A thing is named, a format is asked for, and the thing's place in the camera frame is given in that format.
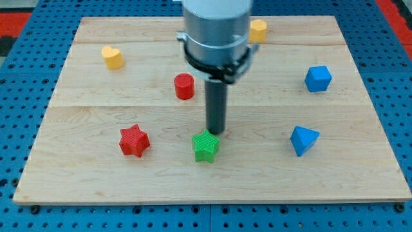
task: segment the toy block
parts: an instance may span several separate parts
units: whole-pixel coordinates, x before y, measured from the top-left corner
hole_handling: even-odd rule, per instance
[[[220,139],[205,130],[199,135],[193,135],[192,148],[195,154],[195,161],[214,162],[214,155],[219,151]]]
[[[143,151],[150,147],[147,133],[141,131],[137,124],[128,129],[121,129],[120,134],[122,138],[119,145],[122,148],[123,155],[136,155],[141,158]]]
[[[300,157],[307,152],[315,144],[319,136],[320,133],[318,131],[296,126],[290,137],[296,155]]]
[[[326,66],[318,66],[309,68],[304,82],[309,92],[321,92],[328,88],[331,80],[332,76],[328,68]]]
[[[123,57],[119,49],[115,49],[110,46],[104,46],[102,48],[102,56],[108,70],[115,70],[121,68],[124,65]]]
[[[194,79],[188,73],[181,73],[174,78],[174,90],[177,98],[191,99],[194,95]]]
[[[252,43],[263,43],[267,34],[267,23],[257,19],[250,22],[249,41]]]

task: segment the wood grain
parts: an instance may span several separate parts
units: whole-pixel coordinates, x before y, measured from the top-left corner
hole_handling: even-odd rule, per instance
[[[215,163],[196,163],[205,128],[204,83],[174,96],[186,72],[179,17],[84,18],[14,195],[22,205],[294,204],[399,202],[411,192],[332,16],[268,21],[246,76],[229,86],[227,130]],[[109,71],[100,49],[122,51]],[[333,80],[309,93],[309,67]],[[123,156],[119,129],[138,123],[151,147]],[[296,157],[289,136],[321,132]]]

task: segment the blue pegboard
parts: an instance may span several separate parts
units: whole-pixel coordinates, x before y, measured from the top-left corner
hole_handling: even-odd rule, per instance
[[[412,62],[375,2],[255,0],[252,13],[336,17],[400,167],[412,186]],[[412,231],[411,202],[55,206],[41,207],[35,215],[28,206],[16,206],[12,202],[15,181],[23,172],[81,17],[181,14],[181,6],[172,5],[170,0],[40,0],[0,68],[0,231]]]

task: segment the green star block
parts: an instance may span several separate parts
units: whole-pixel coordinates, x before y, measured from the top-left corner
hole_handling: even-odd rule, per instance
[[[205,130],[199,135],[193,135],[192,147],[196,162],[207,161],[211,164],[214,161],[214,155],[219,151],[220,139]]]

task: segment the blue cube block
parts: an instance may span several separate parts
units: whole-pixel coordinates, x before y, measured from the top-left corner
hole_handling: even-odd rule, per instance
[[[296,155],[300,157],[307,152],[315,144],[319,135],[318,131],[296,126],[290,136]]]
[[[332,76],[328,68],[326,66],[318,66],[309,68],[304,82],[309,92],[321,92],[328,88],[331,80]]]

